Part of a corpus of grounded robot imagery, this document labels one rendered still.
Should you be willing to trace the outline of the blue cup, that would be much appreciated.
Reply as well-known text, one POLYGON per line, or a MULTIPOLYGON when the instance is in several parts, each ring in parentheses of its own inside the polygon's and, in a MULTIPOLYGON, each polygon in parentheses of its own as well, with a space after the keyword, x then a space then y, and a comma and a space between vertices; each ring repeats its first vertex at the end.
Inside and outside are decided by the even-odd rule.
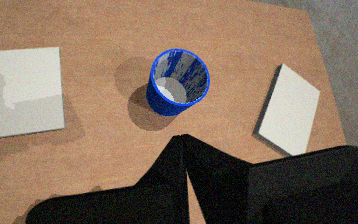
POLYGON ((201 101, 209 85, 210 74, 198 55, 172 49, 155 58, 146 100, 156 114, 173 117, 201 101))

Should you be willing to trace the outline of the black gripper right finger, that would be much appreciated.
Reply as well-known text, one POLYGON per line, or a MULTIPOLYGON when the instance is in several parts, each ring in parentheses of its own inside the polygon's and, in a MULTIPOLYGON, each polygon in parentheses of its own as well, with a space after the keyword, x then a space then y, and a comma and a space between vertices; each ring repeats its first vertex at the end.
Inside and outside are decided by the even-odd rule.
POLYGON ((189 135, 180 135, 186 170, 206 224, 261 224, 278 197, 358 180, 358 146, 250 163, 189 135))

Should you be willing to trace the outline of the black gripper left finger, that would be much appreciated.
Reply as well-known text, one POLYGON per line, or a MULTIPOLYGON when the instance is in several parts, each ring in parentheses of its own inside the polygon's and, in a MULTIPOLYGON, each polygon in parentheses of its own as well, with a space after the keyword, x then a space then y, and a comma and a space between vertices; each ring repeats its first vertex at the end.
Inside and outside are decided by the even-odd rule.
POLYGON ((25 224, 190 224, 181 136, 171 138, 134 186, 44 200, 25 224))

